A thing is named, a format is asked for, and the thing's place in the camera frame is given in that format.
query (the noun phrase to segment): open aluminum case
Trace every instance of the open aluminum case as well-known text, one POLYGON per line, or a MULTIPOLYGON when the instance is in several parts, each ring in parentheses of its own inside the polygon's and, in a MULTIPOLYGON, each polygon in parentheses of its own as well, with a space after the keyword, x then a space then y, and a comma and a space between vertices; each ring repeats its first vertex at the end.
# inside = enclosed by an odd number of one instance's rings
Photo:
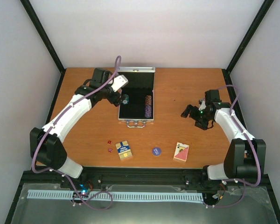
POLYGON ((146 122, 154 121, 154 74, 155 67, 120 67, 129 83, 121 88, 121 94, 129 97, 128 104, 119 106, 118 119, 128 127, 145 127, 146 122), (152 97, 152 116, 145 117, 145 97, 152 97))

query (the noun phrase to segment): case lid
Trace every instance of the case lid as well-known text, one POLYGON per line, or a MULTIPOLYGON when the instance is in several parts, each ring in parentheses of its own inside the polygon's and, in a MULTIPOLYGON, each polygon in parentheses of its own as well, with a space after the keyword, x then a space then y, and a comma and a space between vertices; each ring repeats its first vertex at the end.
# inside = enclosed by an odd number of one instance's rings
POLYGON ((124 88, 154 89, 155 67, 120 67, 118 73, 129 80, 124 88))

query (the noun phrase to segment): white wall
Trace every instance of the white wall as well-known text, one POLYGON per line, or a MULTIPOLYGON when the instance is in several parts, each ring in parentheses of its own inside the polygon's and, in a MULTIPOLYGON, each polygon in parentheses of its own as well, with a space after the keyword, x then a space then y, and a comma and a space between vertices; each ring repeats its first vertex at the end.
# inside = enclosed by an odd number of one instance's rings
POLYGON ((29 132, 41 127, 60 73, 19 0, 0 0, 0 224, 22 172, 29 132))
POLYGON ((31 0, 65 67, 226 68, 263 0, 31 0))
POLYGON ((267 144, 265 172, 280 206, 280 0, 272 4, 231 78, 240 89, 249 131, 267 144))

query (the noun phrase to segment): wooden table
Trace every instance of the wooden table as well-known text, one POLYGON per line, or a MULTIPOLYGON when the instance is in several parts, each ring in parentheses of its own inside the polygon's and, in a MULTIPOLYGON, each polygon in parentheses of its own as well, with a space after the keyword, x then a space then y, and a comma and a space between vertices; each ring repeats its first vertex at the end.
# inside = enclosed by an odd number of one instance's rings
MULTIPOLYGON (((77 87, 92 77, 93 68, 68 68, 52 118, 69 102, 77 87)), ((201 168, 224 161, 229 142, 218 124, 203 131, 194 120, 181 118, 188 104, 198 105, 204 92, 225 85, 221 69, 157 68, 154 79, 154 123, 128 128, 118 121, 118 107, 102 100, 72 128, 63 145, 68 156, 83 166, 136 168, 201 168), (119 159, 115 143, 127 140, 133 156, 119 159), (190 145, 186 162, 173 160, 177 142, 190 145), (160 147, 162 154, 152 154, 160 147)), ((226 89, 223 101, 230 101, 226 89)))

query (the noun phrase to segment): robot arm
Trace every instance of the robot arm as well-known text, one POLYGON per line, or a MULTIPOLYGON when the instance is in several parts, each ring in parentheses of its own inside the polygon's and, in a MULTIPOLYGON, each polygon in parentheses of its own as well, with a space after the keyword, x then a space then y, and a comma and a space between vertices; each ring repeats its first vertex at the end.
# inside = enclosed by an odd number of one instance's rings
POLYGON ((252 149, 247 142, 251 140, 260 163, 261 174, 264 171, 266 144, 263 140, 255 139, 238 120, 234 110, 230 110, 230 103, 220 100, 218 90, 205 92, 205 98, 199 101, 200 107, 188 105, 181 114, 188 115, 195 120, 195 126, 207 130, 213 127, 213 122, 218 123, 223 129, 230 146, 224 163, 206 166, 208 178, 211 180, 254 178, 257 177, 257 167, 252 149))
POLYGON ((66 135, 77 121, 94 105, 106 98, 115 106, 122 102, 121 94, 118 90, 128 83, 128 80, 123 76, 115 77, 105 88, 96 92, 89 97, 79 100, 96 90, 104 83, 110 71, 103 69, 95 69, 92 79, 86 80, 76 91, 66 107, 42 129, 34 128, 30 132, 30 155, 34 156, 35 149, 43 137, 43 135, 51 128, 46 141, 41 145, 40 151, 36 160, 44 165, 59 170, 73 178, 78 178, 83 170, 83 167, 71 160, 62 145, 66 135))

